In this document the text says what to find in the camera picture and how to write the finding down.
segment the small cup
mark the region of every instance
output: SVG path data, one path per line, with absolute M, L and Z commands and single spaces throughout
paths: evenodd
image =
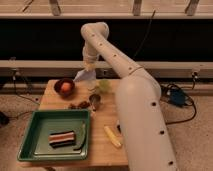
M 92 110 L 96 111 L 98 110 L 100 104 L 101 104 L 101 96 L 98 94 L 92 94 L 89 97 L 90 105 L 92 106 Z

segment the paper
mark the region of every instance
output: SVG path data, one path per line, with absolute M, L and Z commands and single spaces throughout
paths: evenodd
M 83 80 L 95 80 L 96 79 L 96 72 L 95 70 L 86 71 L 81 70 L 78 71 L 77 75 L 75 76 L 74 82 L 79 82 Z

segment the black object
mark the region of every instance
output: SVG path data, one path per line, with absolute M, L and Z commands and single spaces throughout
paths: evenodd
M 9 118 L 0 111 L 0 124 L 7 125 L 9 123 Z

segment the bowl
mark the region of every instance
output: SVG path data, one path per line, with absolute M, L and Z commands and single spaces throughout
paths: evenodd
M 75 83 L 71 78 L 62 78 L 54 85 L 54 90 L 63 98 L 70 96 L 75 89 Z

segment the food item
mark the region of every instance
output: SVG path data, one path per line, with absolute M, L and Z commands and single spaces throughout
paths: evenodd
M 49 145 L 53 148 L 75 145 L 75 140 L 74 131 L 52 133 L 49 136 Z
M 71 87 L 70 83 L 64 82 L 61 85 L 61 91 L 64 92 L 64 93 L 69 92 L 71 89 L 72 89 L 72 87 Z
M 112 142 L 112 144 L 115 147 L 120 148 L 122 146 L 121 142 L 117 139 L 117 137 L 112 132 L 112 130 L 109 128 L 109 126 L 105 125 L 104 126 L 104 131 L 106 132 L 107 136 L 109 137 L 110 141 Z
M 78 109 L 86 109 L 90 106 L 90 103 L 87 101 L 82 101 L 78 104 Z
M 87 101 L 82 101 L 80 102 L 77 106 L 70 103 L 70 105 L 68 106 L 69 109 L 86 109 L 90 106 L 90 103 Z

